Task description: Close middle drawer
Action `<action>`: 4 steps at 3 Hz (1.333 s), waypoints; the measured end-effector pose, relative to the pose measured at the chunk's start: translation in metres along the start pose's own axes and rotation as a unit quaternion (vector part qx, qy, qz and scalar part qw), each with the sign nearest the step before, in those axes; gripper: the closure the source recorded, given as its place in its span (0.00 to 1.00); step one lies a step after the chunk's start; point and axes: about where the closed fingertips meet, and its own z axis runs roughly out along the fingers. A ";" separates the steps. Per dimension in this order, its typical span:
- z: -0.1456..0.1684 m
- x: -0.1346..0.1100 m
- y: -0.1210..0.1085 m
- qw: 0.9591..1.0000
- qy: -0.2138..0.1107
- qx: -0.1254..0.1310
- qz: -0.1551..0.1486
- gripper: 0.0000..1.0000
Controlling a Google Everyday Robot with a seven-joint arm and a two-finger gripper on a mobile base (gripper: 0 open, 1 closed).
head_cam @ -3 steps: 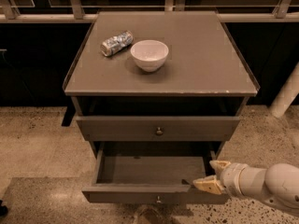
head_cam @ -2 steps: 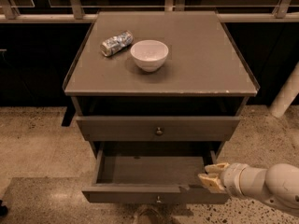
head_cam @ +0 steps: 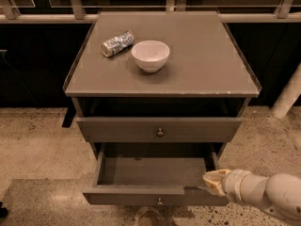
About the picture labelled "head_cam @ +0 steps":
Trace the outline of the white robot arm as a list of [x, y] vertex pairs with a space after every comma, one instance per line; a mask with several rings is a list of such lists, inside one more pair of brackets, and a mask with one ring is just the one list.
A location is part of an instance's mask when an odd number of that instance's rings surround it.
[[301, 179], [287, 173], [260, 176], [244, 169], [219, 169], [202, 176], [210, 192], [249, 205], [290, 226], [301, 226]]

